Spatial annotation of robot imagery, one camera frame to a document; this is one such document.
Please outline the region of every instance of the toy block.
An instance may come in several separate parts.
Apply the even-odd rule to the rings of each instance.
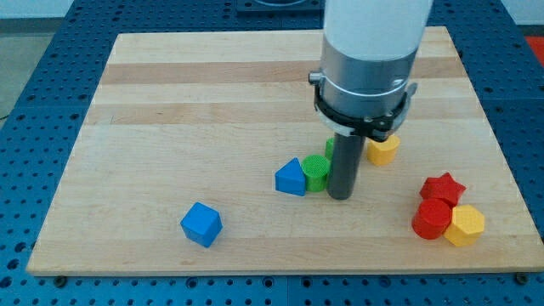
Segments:
[[[200,202],[190,208],[180,224],[187,238],[203,247],[210,247],[223,228],[219,212]]]
[[[439,178],[427,178],[419,194],[423,199],[440,199],[450,207],[455,207],[466,189],[451,174],[445,173]]]
[[[485,229],[485,216],[472,205],[453,207],[444,237],[456,247],[472,245]]]
[[[416,234],[424,239],[439,238],[451,222],[451,209],[438,199],[423,200],[411,221]]]
[[[385,166],[394,160],[399,146],[400,138],[396,135],[389,136],[382,143],[369,139],[366,158],[376,166]]]
[[[275,189],[295,196],[306,193],[306,178],[298,158],[293,158],[275,173]]]
[[[332,151],[334,150],[334,138],[329,138],[325,143],[325,158],[332,160]]]
[[[303,160],[303,173],[306,178],[306,190],[318,192],[326,187],[326,178],[331,162],[324,156],[306,156]]]

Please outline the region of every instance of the blue block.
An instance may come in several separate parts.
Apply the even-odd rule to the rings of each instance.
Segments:
[[[223,228],[219,212],[197,202],[181,220],[187,238],[202,245],[210,247]]]
[[[275,189],[296,196],[306,194],[306,178],[298,158],[293,158],[275,173]]]

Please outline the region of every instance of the yellow block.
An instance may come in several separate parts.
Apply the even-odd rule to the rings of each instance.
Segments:
[[[366,149],[366,158],[376,166],[387,165],[394,160],[399,145],[400,138],[396,135],[389,136],[382,143],[370,140]]]
[[[450,226],[444,237],[456,247],[469,246],[476,242],[485,228],[485,216],[472,205],[453,207]]]

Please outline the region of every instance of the wood grain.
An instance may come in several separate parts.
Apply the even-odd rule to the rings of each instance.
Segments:
[[[395,161],[363,160],[354,195],[274,191],[332,132],[307,73],[320,31],[123,34],[27,270],[34,275],[274,275],[534,271],[544,247],[444,27],[426,30]],[[449,171],[486,216],[473,246],[425,241],[411,217]],[[224,230],[205,249],[179,220],[195,201]]]

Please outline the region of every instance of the green block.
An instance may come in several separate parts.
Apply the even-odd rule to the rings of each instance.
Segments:
[[[332,160],[332,149],[334,149],[334,137],[329,138],[325,144],[325,157]]]
[[[324,156],[306,156],[303,160],[303,173],[306,177],[307,191],[322,191],[326,187],[326,176],[329,174],[331,162]]]

